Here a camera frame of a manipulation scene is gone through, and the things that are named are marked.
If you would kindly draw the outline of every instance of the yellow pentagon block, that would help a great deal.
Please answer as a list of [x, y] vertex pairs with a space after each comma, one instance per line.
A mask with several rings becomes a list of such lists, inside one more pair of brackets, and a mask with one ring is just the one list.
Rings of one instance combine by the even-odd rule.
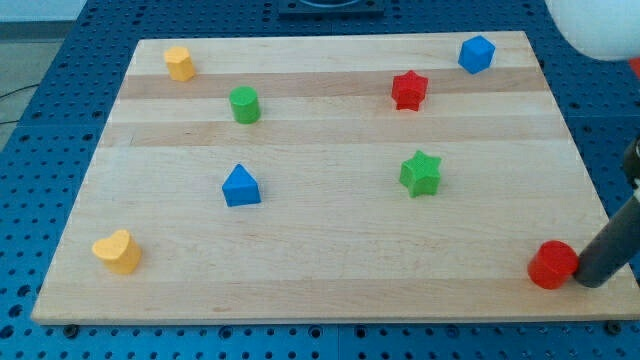
[[174, 46], [164, 52], [164, 61], [169, 69], [169, 76], [176, 81], [188, 81], [195, 74], [189, 55], [189, 49], [182, 46]]
[[118, 230], [96, 241], [91, 250], [107, 269], [121, 275], [131, 274], [142, 256], [142, 249], [127, 230]]

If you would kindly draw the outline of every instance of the green block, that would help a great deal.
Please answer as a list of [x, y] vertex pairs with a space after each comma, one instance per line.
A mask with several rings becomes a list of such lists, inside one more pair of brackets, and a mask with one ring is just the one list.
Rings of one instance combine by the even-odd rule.
[[402, 163], [400, 183], [409, 189], [409, 196], [435, 195], [438, 192], [441, 161], [439, 157], [427, 156], [418, 150], [413, 158]]
[[252, 124], [260, 118], [258, 93], [249, 86], [240, 86], [231, 91], [229, 102], [233, 118], [241, 124]]

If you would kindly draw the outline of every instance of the blue cube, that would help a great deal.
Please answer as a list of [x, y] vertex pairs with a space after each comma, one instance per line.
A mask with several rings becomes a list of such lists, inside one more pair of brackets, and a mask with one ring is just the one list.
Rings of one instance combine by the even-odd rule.
[[222, 193], [229, 207], [260, 202], [258, 182], [240, 164], [236, 165], [222, 184]]
[[479, 73], [491, 65], [495, 51], [495, 45], [478, 35], [462, 43], [458, 64], [471, 74]]

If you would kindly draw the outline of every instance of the green cylinder block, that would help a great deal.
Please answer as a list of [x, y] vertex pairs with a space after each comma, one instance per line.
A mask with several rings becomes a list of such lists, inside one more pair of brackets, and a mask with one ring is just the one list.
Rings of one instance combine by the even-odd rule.
[[239, 86], [229, 94], [233, 118], [241, 124], [252, 124], [260, 118], [258, 93], [249, 86]]

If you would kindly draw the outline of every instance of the blue pegboard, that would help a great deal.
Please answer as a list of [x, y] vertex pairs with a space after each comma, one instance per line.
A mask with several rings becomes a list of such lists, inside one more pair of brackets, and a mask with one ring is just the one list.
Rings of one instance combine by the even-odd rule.
[[0, 153], [0, 358], [640, 358], [634, 321], [622, 322], [619, 333], [604, 322], [83, 326], [74, 339], [33, 323], [37, 293], [142, 38], [524, 30], [605, 209], [613, 214], [631, 195], [620, 163], [640, 133], [640, 84], [626, 63], [573, 50], [544, 1], [388, 0], [383, 16], [281, 19], [277, 12], [275, 1], [88, 1]]

